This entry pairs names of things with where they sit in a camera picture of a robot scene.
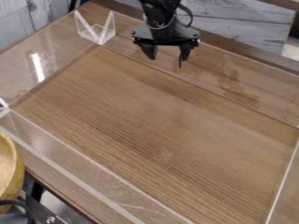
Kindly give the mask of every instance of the wooden bowl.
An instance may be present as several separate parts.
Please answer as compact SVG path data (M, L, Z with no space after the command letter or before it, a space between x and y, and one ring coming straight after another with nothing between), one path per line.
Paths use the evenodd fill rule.
M0 132L0 200L15 200L25 183L25 162L9 135ZM0 214L10 206L0 206Z

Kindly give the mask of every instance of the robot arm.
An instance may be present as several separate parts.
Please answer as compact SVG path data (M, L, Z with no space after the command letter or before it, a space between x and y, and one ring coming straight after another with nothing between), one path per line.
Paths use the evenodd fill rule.
M145 54L155 60L158 46L179 46L182 54L179 63L189 59L191 49L199 45L199 33L191 28L193 12L182 5L182 0L139 0L145 10L145 24L133 30L135 43ZM181 8L191 16L185 24L177 17Z

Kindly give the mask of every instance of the clear plastic bracket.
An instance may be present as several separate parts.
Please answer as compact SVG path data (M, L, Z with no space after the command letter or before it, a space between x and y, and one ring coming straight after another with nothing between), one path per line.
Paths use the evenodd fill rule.
M93 41L97 45L103 46L110 39L117 36L115 13L111 11L107 16L105 26L99 24L90 25L81 12L75 10L75 19L79 35Z

